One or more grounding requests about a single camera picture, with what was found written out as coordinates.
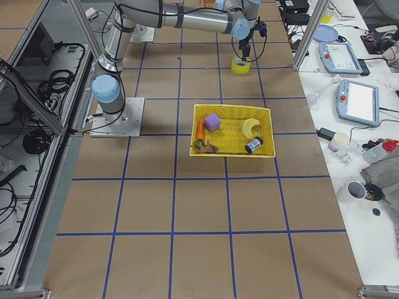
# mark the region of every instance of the small black bottle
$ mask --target small black bottle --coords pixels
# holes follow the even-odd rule
[[[260,137],[255,137],[251,142],[249,142],[245,146],[245,150],[252,154],[254,151],[256,151],[261,145],[263,144],[263,140]]]

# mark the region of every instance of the yellow basket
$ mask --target yellow basket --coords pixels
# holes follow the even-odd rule
[[[221,119],[217,130],[205,130],[205,143],[219,148],[216,154],[197,153],[193,148],[195,133],[201,116],[207,117],[215,113]],[[250,142],[242,133],[243,122],[248,118],[256,118],[261,122],[252,129],[254,136],[263,139],[263,145],[252,154],[248,154],[245,145]],[[270,109],[241,105],[194,105],[193,131],[191,132],[190,156],[243,157],[243,158],[273,158],[273,129]]]

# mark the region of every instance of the foam cube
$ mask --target foam cube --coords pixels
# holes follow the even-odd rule
[[[220,127],[221,120],[216,113],[212,113],[205,118],[205,127],[213,132]]]

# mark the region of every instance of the screen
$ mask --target screen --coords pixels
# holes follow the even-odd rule
[[[347,45],[326,44],[332,65],[337,70],[357,70]]]
[[[347,115],[363,120],[375,121],[374,88],[348,83]]]

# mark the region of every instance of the toy carrot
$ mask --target toy carrot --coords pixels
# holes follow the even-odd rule
[[[205,139],[205,117],[201,116],[201,119],[198,122],[197,131],[195,133],[196,140],[204,140]]]

